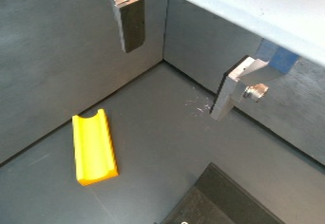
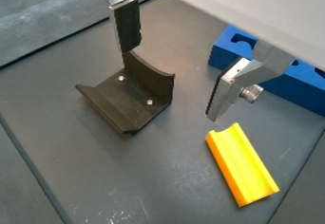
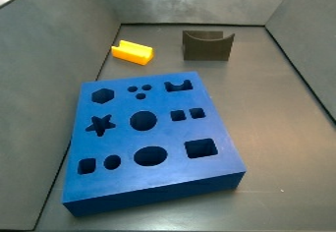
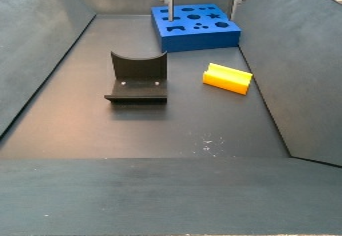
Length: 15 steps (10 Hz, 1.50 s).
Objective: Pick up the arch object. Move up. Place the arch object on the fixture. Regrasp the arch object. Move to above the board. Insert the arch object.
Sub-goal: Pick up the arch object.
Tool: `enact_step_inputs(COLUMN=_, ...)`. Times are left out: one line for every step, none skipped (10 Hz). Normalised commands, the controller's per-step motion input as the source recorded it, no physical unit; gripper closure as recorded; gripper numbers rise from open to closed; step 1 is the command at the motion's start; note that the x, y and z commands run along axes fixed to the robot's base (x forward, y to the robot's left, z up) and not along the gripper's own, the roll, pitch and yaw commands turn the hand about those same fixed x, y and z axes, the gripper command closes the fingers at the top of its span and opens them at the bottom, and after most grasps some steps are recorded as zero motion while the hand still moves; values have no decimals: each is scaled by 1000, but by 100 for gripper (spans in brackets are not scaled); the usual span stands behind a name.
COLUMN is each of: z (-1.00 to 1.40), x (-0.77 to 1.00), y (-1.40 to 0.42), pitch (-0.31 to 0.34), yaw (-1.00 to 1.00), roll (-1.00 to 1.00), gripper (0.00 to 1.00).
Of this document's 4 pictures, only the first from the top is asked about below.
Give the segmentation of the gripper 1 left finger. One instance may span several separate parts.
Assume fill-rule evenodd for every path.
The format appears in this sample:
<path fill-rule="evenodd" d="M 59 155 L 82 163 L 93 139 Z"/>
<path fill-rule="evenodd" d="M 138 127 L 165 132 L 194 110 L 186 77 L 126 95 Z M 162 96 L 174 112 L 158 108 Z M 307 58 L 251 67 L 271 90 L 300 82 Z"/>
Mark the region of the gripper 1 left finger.
<path fill-rule="evenodd" d="M 145 0 L 111 0 L 122 49 L 130 53 L 145 42 Z"/>

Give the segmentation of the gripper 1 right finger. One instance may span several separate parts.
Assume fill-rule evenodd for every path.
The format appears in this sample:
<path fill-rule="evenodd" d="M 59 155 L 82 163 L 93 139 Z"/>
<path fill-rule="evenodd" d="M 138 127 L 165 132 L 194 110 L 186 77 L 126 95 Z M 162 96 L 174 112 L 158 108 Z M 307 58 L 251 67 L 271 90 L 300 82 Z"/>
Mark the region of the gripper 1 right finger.
<path fill-rule="evenodd" d="M 299 54 L 271 41 L 263 40 L 256 55 L 245 56 L 225 73 L 212 117 L 220 121 L 244 99 L 251 99 L 257 103 L 268 92 L 265 83 L 284 77 L 299 58 Z"/>

